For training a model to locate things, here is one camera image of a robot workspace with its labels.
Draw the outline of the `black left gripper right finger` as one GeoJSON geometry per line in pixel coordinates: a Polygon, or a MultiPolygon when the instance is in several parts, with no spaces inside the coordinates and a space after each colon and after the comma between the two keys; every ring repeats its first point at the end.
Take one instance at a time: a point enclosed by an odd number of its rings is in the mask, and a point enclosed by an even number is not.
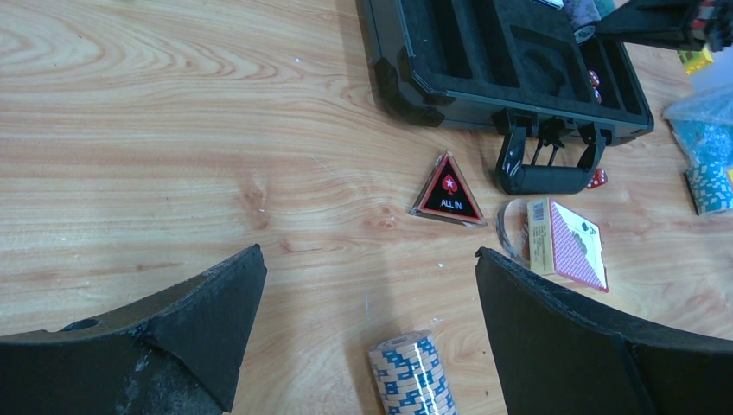
{"type": "Polygon", "coordinates": [[[509,413],[731,413],[731,341],[629,315],[493,249],[476,257],[509,413]]]}

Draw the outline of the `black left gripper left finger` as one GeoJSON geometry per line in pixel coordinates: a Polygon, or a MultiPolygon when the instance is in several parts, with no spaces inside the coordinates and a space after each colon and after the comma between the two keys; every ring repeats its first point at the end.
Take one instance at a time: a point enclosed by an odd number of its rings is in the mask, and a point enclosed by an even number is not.
{"type": "Polygon", "coordinates": [[[1,339],[4,414],[223,414],[267,270],[259,245],[58,331],[1,339]]]}

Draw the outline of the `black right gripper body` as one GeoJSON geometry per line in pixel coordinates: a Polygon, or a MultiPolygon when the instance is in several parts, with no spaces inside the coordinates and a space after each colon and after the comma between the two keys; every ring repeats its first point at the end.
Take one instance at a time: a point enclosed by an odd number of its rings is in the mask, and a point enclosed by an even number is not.
{"type": "Polygon", "coordinates": [[[700,1],[691,26],[692,37],[711,52],[721,52],[732,46],[732,2],[729,0],[700,1]]]}

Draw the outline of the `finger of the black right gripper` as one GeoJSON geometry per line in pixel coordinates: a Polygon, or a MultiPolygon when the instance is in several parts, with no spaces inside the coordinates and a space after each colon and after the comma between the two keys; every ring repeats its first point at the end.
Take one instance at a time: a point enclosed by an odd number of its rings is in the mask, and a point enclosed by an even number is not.
{"type": "Polygon", "coordinates": [[[596,25],[601,40],[664,49],[701,49],[692,19],[699,1],[627,1],[596,25]]]}

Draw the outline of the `purple poker chip stack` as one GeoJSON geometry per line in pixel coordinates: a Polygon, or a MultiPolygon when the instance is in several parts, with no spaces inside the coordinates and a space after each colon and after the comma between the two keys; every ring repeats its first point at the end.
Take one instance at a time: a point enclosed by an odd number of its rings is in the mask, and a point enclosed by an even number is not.
{"type": "Polygon", "coordinates": [[[594,0],[564,0],[563,11],[578,44],[593,37],[602,19],[594,0]]]}

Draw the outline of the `red playing card deck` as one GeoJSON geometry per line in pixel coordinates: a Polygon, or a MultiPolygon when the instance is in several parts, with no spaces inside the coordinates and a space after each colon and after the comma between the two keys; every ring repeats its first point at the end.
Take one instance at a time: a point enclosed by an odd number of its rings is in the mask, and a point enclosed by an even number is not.
{"type": "Polygon", "coordinates": [[[531,271],[607,292],[599,226],[552,198],[529,201],[526,209],[531,271]]]}

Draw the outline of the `clear round dealer button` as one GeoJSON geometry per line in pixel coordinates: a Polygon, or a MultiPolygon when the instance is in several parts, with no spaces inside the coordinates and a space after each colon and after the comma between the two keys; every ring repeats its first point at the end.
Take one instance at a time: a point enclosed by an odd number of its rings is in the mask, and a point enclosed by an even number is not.
{"type": "Polygon", "coordinates": [[[495,219],[495,231],[505,254],[525,268],[530,267],[527,203],[524,199],[507,201],[495,219]]]}

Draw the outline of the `pink poker chip stack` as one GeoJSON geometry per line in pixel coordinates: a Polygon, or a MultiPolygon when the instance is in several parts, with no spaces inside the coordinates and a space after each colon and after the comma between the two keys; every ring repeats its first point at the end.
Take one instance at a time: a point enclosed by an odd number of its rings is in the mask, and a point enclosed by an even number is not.
{"type": "Polygon", "coordinates": [[[431,331],[398,335],[367,355],[386,414],[458,413],[431,331]]]}

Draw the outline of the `black poker set case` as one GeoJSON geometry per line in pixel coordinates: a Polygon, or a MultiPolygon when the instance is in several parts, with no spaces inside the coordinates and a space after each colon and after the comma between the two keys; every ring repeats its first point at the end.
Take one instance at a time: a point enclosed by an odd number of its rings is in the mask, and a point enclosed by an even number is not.
{"type": "Polygon", "coordinates": [[[534,1],[363,1],[377,100],[410,125],[493,131],[510,195],[575,194],[602,153],[653,130],[625,47],[578,44],[534,1]],[[588,71],[600,77],[602,103],[588,71]]]}

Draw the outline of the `red die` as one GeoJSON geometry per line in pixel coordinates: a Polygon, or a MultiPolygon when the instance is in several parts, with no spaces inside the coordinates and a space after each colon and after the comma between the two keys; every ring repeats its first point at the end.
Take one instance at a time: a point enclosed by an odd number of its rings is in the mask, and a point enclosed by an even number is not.
{"type": "Polygon", "coordinates": [[[608,182],[608,175],[604,169],[596,169],[593,177],[587,185],[588,189],[597,188],[608,182]]]}

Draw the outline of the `green poker chip stack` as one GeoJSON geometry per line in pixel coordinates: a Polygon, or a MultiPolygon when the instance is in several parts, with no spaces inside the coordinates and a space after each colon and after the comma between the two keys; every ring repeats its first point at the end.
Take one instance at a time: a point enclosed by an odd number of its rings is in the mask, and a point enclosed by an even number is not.
{"type": "Polygon", "coordinates": [[[608,16],[616,9],[614,0],[594,0],[594,4],[601,18],[608,16]]]}

